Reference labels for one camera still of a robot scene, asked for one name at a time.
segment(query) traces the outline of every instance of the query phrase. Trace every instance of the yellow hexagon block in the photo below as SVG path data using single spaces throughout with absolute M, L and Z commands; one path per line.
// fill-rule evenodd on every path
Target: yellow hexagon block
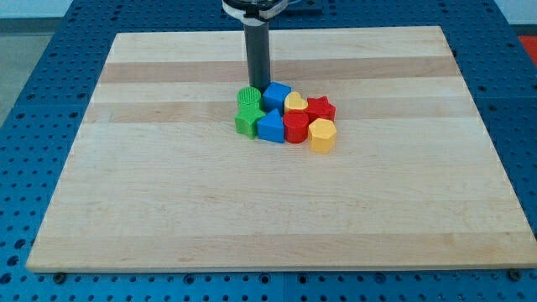
M 327 154 L 336 144 L 337 129 L 334 122 L 317 118 L 308 129 L 308 141 L 314 152 Z
M 284 101 L 284 113 L 289 110 L 304 110 L 308 107 L 308 102 L 302 98 L 299 92 L 292 91 Z

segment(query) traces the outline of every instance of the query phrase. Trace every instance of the wooden board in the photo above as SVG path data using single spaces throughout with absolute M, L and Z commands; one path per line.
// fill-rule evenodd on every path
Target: wooden board
M 240 32 L 119 34 L 27 267 L 535 267 L 537 242 L 438 27 L 272 31 L 336 147 L 235 134 Z

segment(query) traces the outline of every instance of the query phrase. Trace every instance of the pile of blocks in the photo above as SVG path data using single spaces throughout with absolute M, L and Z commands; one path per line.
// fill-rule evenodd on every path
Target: pile of blocks
M 327 96 L 304 100 L 291 87 L 272 82 L 263 95 L 256 88 L 242 88 L 237 103 L 235 128 L 251 139 L 302 143 L 308 138 L 311 150 L 322 154 L 336 144 L 336 108 Z

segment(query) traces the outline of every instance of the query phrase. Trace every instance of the blue cube block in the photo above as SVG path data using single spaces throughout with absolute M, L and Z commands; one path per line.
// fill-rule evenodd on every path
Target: blue cube block
M 290 93 L 291 87 L 278 82 L 270 83 L 263 94 L 263 110 L 271 112 L 278 109 L 279 115 L 283 116 L 285 97 Z
M 284 142 L 284 122 L 278 109 L 273 109 L 258 120 L 258 138 L 275 143 Z

